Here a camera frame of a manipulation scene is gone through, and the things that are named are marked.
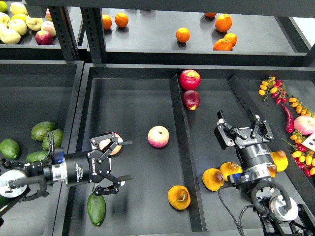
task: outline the pepper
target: pepper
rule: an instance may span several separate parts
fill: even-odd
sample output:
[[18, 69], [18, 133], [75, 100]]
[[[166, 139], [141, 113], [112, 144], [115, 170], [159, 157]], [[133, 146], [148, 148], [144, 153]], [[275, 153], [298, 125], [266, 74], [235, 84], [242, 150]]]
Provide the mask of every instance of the pepper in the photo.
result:
[[293, 115], [291, 113], [291, 111], [285, 106], [285, 105], [281, 105], [285, 115], [286, 115], [286, 126], [285, 126], [285, 130], [288, 133], [292, 133], [294, 131], [294, 118]]

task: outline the apple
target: apple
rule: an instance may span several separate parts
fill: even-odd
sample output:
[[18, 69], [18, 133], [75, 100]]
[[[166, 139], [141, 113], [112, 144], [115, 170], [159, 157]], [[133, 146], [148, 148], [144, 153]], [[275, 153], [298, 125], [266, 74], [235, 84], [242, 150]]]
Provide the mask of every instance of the apple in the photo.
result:
[[162, 148], [168, 143], [168, 130], [161, 126], [154, 126], [148, 133], [148, 141], [155, 148]]
[[200, 103], [199, 93], [194, 90], [187, 90], [183, 94], [182, 101], [188, 110], [194, 111], [198, 108]]
[[30, 16], [26, 18], [26, 25], [33, 31], [39, 31], [42, 23], [43, 19], [41, 18], [33, 18]]
[[26, 10], [26, 7], [20, 2], [11, 3], [10, 11], [13, 15], [19, 14], [19, 13], [23, 13], [25, 15], [28, 15], [28, 11]]
[[8, 22], [10, 21], [10, 17], [3, 13], [3, 12], [0, 12], [0, 23], [1, 24], [4, 24], [5, 26], [8, 26]]
[[294, 121], [294, 128], [302, 135], [309, 135], [315, 132], [315, 119], [310, 116], [299, 116]]
[[195, 90], [201, 81], [201, 77], [197, 71], [184, 70], [179, 77], [179, 84], [183, 90]]
[[55, 37], [56, 34], [57, 34], [56, 30], [55, 30], [55, 27], [54, 27], [54, 23], [52, 23], [51, 21], [43, 22], [41, 24], [40, 30], [45, 30], [45, 31], [50, 32], [52, 37]]
[[53, 45], [53, 38], [50, 32], [40, 30], [35, 35], [35, 41], [39, 45]]
[[50, 15], [50, 12], [49, 12], [49, 9], [48, 9], [48, 8], [47, 8], [47, 10], [46, 10], [45, 19], [46, 19], [47, 21], [53, 21], [53, 19], [51, 19], [51, 15]]
[[4, 29], [0, 33], [0, 39], [5, 44], [17, 44], [21, 36], [14, 29]]
[[28, 31], [28, 27], [26, 23], [21, 19], [15, 19], [15, 20], [9, 21], [8, 26], [9, 26], [9, 29], [13, 29], [17, 31], [21, 36], [26, 34], [26, 32]]

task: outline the red apple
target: red apple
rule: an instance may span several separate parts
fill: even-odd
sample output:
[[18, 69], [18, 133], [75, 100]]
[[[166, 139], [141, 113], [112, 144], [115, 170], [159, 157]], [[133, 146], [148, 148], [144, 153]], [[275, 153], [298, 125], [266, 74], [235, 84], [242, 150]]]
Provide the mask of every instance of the red apple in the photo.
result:
[[200, 81], [200, 75], [194, 70], [184, 70], [179, 77], [179, 84], [184, 90], [195, 90]]
[[40, 30], [35, 35], [35, 40], [39, 45], [53, 45], [53, 37], [50, 32]]
[[310, 116], [299, 116], [294, 121], [294, 128], [302, 135], [309, 135], [315, 132], [315, 119]]
[[148, 141], [155, 148], [162, 148], [168, 143], [168, 130], [161, 126], [154, 126], [148, 133]]
[[199, 93], [194, 90], [187, 90], [183, 94], [182, 101], [188, 110], [194, 111], [198, 108], [200, 103]]

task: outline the green apple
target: green apple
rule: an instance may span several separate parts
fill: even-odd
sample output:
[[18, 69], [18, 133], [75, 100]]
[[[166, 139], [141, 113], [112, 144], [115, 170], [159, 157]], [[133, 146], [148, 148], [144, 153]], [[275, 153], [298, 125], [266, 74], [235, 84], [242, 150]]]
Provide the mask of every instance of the green apple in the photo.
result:
[[10, 17], [3, 13], [3, 12], [0, 12], [0, 23], [1, 24], [4, 24], [5, 26], [8, 26], [8, 22], [10, 21]]
[[5, 1], [0, 1], [0, 12], [6, 12], [8, 10], [8, 5]]
[[5, 44], [17, 44], [20, 41], [21, 36], [14, 29], [4, 29], [0, 33], [0, 39]]
[[41, 18], [33, 18], [30, 16], [26, 18], [26, 25], [33, 31], [39, 31], [42, 23], [43, 19]]
[[17, 31], [21, 36], [26, 34], [26, 32], [28, 31], [28, 27], [26, 23], [21, 19], [15, 19], [15, 20], [9, 21], [8, 26], [9, 26], [9, 29], [13, 29]]
[[10, 6], [10, 11], [13, 15], [23, 13], [25, 15], [28, 15], [28, 11], [26, 10], [26, 7], [21, 4], [20, 2], [13, 2]]

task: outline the black cylinder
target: black cylinder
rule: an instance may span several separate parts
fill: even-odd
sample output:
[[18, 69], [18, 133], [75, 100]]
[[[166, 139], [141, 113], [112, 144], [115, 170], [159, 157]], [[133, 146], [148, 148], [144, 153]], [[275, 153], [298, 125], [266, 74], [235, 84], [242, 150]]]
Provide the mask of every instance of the black cylinder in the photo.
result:
[[90, 181], [90, 164], [87, 151], [64, 155], [67, 166], [67, 187], [88, 183]]
[[245, 148], [238, 147], [236, 151], [244, 171], [258, 164], [273, 163], [270, 150], [265, 143], [255, 144]]

